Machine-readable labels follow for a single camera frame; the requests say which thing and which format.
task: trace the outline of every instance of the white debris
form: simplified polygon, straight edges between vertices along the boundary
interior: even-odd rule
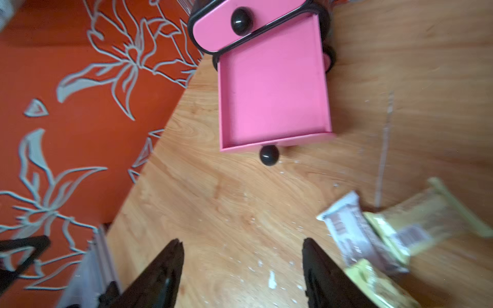
[[[275,289],[276,287],[276,274],[274,274],[274,271],[271,271],[271,275],[269,276],[269,288]]]

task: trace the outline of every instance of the pink storage box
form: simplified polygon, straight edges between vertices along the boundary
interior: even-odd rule
[[[322,46],[326,9],[304,0],[197,1],[192,41],[213,54],[222,152],[257,151],[271,166],[277,146],[335,137],[325,80],[335,53]]]

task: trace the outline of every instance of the orange wall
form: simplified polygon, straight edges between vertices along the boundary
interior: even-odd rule
[[[0,34],[0,239],[52,241],[0,307],[53,307],[115,217],[201,59],[187,19],[175,0],[28,0]]]

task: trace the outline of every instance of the plastic wrapper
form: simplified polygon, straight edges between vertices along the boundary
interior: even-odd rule
[[[344,262],[351,266],[361,259],[369,260],[388,275],[407,273],[378,238],[359,208],[359,196],[351,191],[317,216],[327,225],[339,247]]]
[[[362,259],[344,270],[351,281],[379,308],[420,308],[421,305],[385,274]]]
[[[465,232],[493,237],[493,230],[455,198],[436,178],[430,188],[379,213],[363,215],[391,253],[407,266],[411,256]]]

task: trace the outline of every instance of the wooden table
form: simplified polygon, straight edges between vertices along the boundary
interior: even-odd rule
[[[338,7],[327,79],[338,138],[286,149],[271,168],[257,153],[219,153],[206,56],[108,234],[123,284],[179,238],[177,307],[306,307],[303,239],[342,265],[315,216],[352,189],[365,209],[392,206],[430,176],[493,225],[492,16],[490,0]],[[492,255],[491,240],[448,240],[399,284],[424,307],[491,307]]]

